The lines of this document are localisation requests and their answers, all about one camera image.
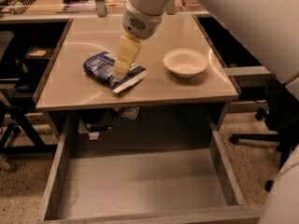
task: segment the drawer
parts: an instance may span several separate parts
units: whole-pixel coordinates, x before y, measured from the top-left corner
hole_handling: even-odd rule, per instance
[[[141,107],[96,141],[68,113],[39,223],[257,223],[207,106]]]

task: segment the floor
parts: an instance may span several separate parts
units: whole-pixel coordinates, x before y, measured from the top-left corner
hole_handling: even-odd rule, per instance
[[[254,109],[245,106],[232,107],[221,126],[220,136],[245,202],[251,209],[263,206],[267,197],[264,184],[278,173],[279,156],[275,143],[239,141],[232,145],[228,139],[232,133],[268,133],[263,121],[254,118]],[[57,143],[50,128],[40,114],[28,116],[47,144]],[[11,137],[11,146],[28,145],[29,139],[19,133]],[[0,223],[36,223],[39,205],[46,187],[53,154],[10,156],[15,171],[0,170]]]

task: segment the black chair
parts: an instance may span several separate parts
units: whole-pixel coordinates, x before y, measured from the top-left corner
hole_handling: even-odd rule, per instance
[[[267,128],[277,134],[233,133],[229,140],[232,144],[236,144],[239,139],[279,142],[277,151],[281,152],[280,169],[299,143],[299,101],[275,78],[268,82],[265,96],[269,113],[260,108],[255,118],[265,118]],[[271,180],[267,181],[265,188],[270,190],[272,183]]]

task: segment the chair wheel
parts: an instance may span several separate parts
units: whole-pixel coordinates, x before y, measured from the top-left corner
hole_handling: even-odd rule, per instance
[[[274,184],[274,181],[273,181],[273,180],[268,180],[268,181],[266,181],[266,183],[265,183],[265,185],[264,185],[264,189],[265,189],[266,191],[270,191],[271,188],[272,188],[272,186],[273,186],[273,184]]]
[[[238,137],[238,135],[233,133],[233,134],[231,135],[229,141],[230,141],[232,144],[235,145],[235,144],[237,143],[237,141],[239,141],[239,137]]]
[[[256,113],[254,116],[257,120],[262,120],[263,119],[263,115],[260,113]]]
[[[16,127],[13,128],[13,132],[14,132],[15,134],[18,134],[18,133],[21,132],[21,129],[20,129],[18,126],[16,126]]]

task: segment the white bowl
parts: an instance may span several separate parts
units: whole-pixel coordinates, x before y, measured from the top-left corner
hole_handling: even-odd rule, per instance
[[[173,49],[164,55],[164,65],[177,77],[193,77],[206,70],[207,58],[192,49]]]

